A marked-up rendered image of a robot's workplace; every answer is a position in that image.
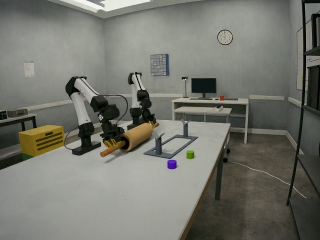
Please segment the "purple cylinder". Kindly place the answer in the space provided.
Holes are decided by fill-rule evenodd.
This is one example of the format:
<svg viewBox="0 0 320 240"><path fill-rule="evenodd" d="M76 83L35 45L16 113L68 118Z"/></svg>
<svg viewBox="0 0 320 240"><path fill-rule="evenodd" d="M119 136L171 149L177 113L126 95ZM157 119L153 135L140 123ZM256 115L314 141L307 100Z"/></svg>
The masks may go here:
<svg viewBox="0 0 320 240"><path fill-rule="evenodd" d="M177 168L177 161L176 160L168 160L167 161L167 168L168 169L176 169Z"/></svg>

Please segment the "green cylinder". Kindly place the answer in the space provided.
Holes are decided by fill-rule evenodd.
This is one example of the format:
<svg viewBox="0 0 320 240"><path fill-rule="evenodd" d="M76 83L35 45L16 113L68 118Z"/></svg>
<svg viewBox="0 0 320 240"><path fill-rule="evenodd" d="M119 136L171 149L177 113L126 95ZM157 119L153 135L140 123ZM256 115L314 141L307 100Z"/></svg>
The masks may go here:
<svg viewBox="0 0 320 240"><path fill-rule="evenodd" d="M187 159L194 159L195 152L193 150L186 151L186 158Z"/></svg>

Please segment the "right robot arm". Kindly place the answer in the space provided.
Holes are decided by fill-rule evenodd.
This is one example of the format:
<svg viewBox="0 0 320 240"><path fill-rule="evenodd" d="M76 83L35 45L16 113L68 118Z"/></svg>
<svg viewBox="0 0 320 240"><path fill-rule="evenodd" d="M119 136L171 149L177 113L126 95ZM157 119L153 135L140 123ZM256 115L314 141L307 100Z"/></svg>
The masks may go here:
<svg viewBox="0 0 320 240"><path fill-rule="evenodd" d="M81 76L80 78L73 76L65 86L65 91L71 97L78 117L78 137L81 138L81 146L72 149L72 152L75 153L84 152L101 144L99 141L91 141L91 135L94 133L95 127L87 114L83 95L87 98L94 113L100 111L97 114L100 123L108 123L110 120L118 118L120 115L120 111L116 104L109 105L104 96L99 96L100 94L86 82L86 76ZM93 91L99 95L95 94Z"/></svg>

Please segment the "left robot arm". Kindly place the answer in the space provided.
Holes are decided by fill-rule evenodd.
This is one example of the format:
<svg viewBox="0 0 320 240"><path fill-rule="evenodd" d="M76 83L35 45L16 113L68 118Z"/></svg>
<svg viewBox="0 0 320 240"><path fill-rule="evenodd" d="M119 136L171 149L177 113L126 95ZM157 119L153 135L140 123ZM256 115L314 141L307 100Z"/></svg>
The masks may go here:
<svg viewBox="0 0 320 240"><path fill-rule="evenodd" d="M142 116L142 111L144 110L144 107L147 101L147 93L145 92L147 90L144 88L141 82L141 77L142 77L141 72L138 72L137 74L130 73L128 76L128 84L130 85L131 92L132 92L132 108L131 108L131 114L130 114L130 116L132 117L132 124L127 125L127 127L129 128L135 128L139 125L146 123L148 120L147 116L149 116L149 115L143 114L143 117L140 118L140 116ZM141 91L140 87L144 91ZM148 98L148 102L145 110L147 110L151 106L152 106L152 102L150 101L150 98Z"/></svg>

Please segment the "grey rectangular frame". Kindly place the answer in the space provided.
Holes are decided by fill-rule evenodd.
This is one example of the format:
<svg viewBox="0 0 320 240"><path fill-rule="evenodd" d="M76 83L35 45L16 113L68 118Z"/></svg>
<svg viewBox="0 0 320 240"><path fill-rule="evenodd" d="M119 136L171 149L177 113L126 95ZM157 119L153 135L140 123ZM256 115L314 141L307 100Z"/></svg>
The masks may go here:
<svg viewBox="0 0 320 240"><path fill-rule="evenodd" d="M165 134L162 133L160 136L154 131L151 134L155 137L155 147L153 147L152 149L144 152L143 154L146 155L151 155L151 156L157 156L157 157L163 157L163 158L172 158L174 155L176 155L178 152L180 152L182 149L184 149L187 145L189 145L191 142L193 142L195 139L198 138L198 136L189 136L188 135L188 122L190 122L191 120L189 120L187 123L181 119L180 120L183 123L183 135L180 134L176 134L175 136L169 138L168 140L162 142L162 136ZM186 139L191 139L189 142L187 142L185 145L183 145L182 147L180 147L178 150L176 150L174 153L165 153L162 152L162 145L167 143L168 141L174 139L175 137L177 138L186 138ZM153 151L155 150L155 151Z"/></svg>

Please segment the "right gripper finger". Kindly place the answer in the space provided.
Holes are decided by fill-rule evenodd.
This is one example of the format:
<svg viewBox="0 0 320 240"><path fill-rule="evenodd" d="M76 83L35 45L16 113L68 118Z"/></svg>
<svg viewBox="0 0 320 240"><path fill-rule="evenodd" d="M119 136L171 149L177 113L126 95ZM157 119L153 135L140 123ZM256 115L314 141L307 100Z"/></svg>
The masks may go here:
<svg viewBox="0 0 320 240"><path fill-rule="evenodd" d="M111 139L111 141L113 142L113 144L115 145L116 148L118 148L121 144L121 141L116 143L116 141L114 139Z"/></svg>
<svg viewBox="0 0 320 240"><path fill-rule="evenodd" d="M111 141L111 139L105 141L104 143L107 146L107 148L110 148L110 147L112 147L114 145L113 142Z"/></svg>

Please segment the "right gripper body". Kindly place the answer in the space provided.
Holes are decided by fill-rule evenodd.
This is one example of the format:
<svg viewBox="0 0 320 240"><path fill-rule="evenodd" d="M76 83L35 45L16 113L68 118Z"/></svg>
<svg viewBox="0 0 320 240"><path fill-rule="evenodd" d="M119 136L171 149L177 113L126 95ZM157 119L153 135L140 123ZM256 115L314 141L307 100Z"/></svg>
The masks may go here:
<svg viewBox="0 0 320 240"><path fill-rule="evenodd" d="M103 143L105 144L105 141L109 140L109 139L113 139L115 140L116 143L121 141L121 135L118 132L118 128L113 128L111 121L104 123L101 125L101 128L103 130L103 133L100 134L100 137L102 137L103 139ZM105 144L106 146L106 144ZM107 147L107 146L106 146Z"/></svg>

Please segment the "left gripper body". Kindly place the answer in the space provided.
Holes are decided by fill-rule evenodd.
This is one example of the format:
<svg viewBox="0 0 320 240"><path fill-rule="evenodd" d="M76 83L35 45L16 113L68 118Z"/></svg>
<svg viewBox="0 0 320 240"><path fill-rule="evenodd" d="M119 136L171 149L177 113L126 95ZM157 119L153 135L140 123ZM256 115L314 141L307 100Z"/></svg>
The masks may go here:
<svg viewBox="0 0 320 240"><path fill-rule="evenodd" d="M156 118L154 117L155 114L151 114L149 109L145 110L143 114L146 115L146 116L149 115L149 116L147 116L148 119L147 119L146 123L149 122L149 121L152 121L153 124L157 123Z"/></svg>

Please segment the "tan stepped cylindrical bar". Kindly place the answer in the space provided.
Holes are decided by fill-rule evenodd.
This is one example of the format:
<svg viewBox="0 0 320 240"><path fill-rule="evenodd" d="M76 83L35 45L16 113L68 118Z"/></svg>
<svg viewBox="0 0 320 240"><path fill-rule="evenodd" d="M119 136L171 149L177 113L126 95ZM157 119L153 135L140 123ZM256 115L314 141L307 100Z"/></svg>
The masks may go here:
<svg viewBox="0 0 320 240"><path fill-rule="evenodd" d="M100 156L104 158L105 156L111 154L112 152L120 149L123 152L128 152L129 150L133 149L140 143L144 142L148 138L152 136L154 132L153 126L149 123L143 123L135 128L132 128L126 131L123 134L120 134L121 143L118 148L115 145L105 149L104 151L100 152Z"/></svg>

